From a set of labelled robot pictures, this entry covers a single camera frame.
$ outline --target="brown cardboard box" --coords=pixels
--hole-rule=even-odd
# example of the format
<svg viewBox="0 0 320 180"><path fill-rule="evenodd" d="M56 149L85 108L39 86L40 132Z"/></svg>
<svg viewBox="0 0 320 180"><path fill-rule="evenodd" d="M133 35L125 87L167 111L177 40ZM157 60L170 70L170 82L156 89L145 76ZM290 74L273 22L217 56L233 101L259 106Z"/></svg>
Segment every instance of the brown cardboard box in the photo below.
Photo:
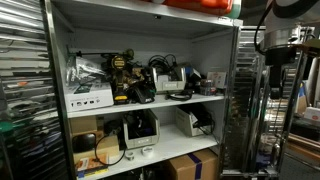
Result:
<svg viewBox="0 0 320 180"><path fill-rule="evenodd" d="M98 142L104 136L104 129L103 129L103 121L102 120L96 120L96 123L97 123L97 127L96 127L97 130L82 131L82 132L72 133L72 138L75 137L75 136L82 135L82 134L91 134L91 133L93 133L93 134L96 135L96 142Z"/></svg>
<svg viewBox="0 0 320 180"><path fill-rule="evenodd" d="M70 119L72 134L97 130L96 116L85 116Z"/></svg>
<svg viewBox="0 0 320 180"><path fill-rule="evenodd" d="M106 137L99 143L97 155L107 153L109 156L119 155L119 144L117 136ZM94 156L94 150L83 153L74 153L73 159L76 164L80 159Z"/></svg>
<svg viewBox="0 0 320 180"><path fill-rule="evenodd" d="M200 180L218 179L218 157L210 149L204 149L191 153L201 161ZM170 180L195 180L196 163L188 156L183 155L165 162L169 171Z"/></svg>

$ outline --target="plastic bag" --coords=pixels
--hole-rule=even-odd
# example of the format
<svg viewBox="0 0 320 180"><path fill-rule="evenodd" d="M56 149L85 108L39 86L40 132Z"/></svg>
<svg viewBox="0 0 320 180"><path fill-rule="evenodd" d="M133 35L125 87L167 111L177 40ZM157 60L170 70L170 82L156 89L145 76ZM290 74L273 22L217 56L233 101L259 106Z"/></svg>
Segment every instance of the plastic bag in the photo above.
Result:
<svg viewBox="0 0 320 180"><path fill-rule="evenodd" d="M67 63L66 85L82 85L106 77L98 63L70 56Z"/></svg>

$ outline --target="floor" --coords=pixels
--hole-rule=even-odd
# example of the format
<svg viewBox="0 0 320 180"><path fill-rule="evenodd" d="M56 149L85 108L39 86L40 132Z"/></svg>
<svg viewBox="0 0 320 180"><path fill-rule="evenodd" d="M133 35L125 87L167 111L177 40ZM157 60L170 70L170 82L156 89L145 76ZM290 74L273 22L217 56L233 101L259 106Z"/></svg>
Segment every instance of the floor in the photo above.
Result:
<svg viewBox="0 0 320 180"><path fill-rule="evenodd" d="M280 180L320 180L320 171L285 156Z"/></svg>

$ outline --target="white shelf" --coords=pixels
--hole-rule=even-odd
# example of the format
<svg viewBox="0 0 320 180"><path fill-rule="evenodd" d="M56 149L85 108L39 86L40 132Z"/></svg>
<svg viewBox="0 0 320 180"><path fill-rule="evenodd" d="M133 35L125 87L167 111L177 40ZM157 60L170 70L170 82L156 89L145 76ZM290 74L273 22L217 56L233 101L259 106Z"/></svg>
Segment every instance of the white shelf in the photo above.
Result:
<svg viewBox="0 0 320 180"><path fill-rule="evenodd" d="M118 164L110 166L107 172L80 179L93 180L112 176L215 145L217 145L217 142L213 136L202 135L187 137L175 125L162 126L160 127L160 140L153 146L154 154L152 157L144 157L141 154L141 148L127 150L134 152L135 156L133 161L129 161L124 157ZM111 161L115 162L119 157L112 158Z"/></svg>
<svg viewBox="0 0 320 180"><path fill-rule="evenodd" d="M192 98L188 101L174 101L174 100L165 100L164 95L156 95L155 101L148 104L126 104L126 105L115 105L97 109L90 109L85 111L69 112L68 118L83 117L83 116L92 116L100 114L110 114L117 112L133 111L140 109L150 109L166 106L175 106L181 104L191 104L197 102L207 102L207 101L217 101L223 100L224 96L203 96L199 94L194 94Z"/></svg>
<svg viewBox="0 0 320 180"><path fill-rule="evenodd" d="M138 0L54 0L54 4L75 28L195 38L242 25L237 19Z"/></svg>

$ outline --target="white box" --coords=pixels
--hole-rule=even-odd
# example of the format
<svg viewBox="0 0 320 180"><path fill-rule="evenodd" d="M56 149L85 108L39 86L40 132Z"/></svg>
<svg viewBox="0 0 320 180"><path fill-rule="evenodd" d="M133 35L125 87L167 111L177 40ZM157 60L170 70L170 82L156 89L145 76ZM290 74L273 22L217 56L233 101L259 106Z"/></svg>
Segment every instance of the white box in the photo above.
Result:
<svg viewBox="0 0 320 180"><path fill-rule="evenodd" d="M320 109L307 107L306 112L304 113L304 118L320 121Z"/></svg>
<svg viewBox="0 0 320 180"><path fill-rule="evenodd" d="M67 112L88 110L113 105L110 83L67 87L65 92Z"/></svg>
<svg viewBox="0 0 320 180"><path fill-rule="evenodd" d="M207 79L212 80L214 87L224 89L227 84L227 72L208 72Z"/></svg>
<svg viewBox="0 0 320 180"><path fill-rule="evenodd" d="M176 107L176 125L180 131L182 131L187 136L198 136L203 134L199 128L194 128L193 124L196 122L196 117L190 115L180 108ZM211 126L204 126L204 130L210 129Z"/></svg>

